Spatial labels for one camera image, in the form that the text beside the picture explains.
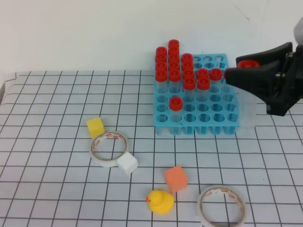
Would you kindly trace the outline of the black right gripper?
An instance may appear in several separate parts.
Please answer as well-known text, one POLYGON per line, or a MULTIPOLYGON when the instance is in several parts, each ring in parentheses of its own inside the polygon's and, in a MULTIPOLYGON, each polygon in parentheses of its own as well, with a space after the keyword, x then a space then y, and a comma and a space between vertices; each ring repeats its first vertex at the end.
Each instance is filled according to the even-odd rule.
POLYGON ((303 98, 303 46, 295 52, 287 42, 276 48, 243 55, 236 63, 255 60, 261 66, 254 68, 230 68, 226 83, 245 90, 266 103, 267 114, 284 116, 303 98))

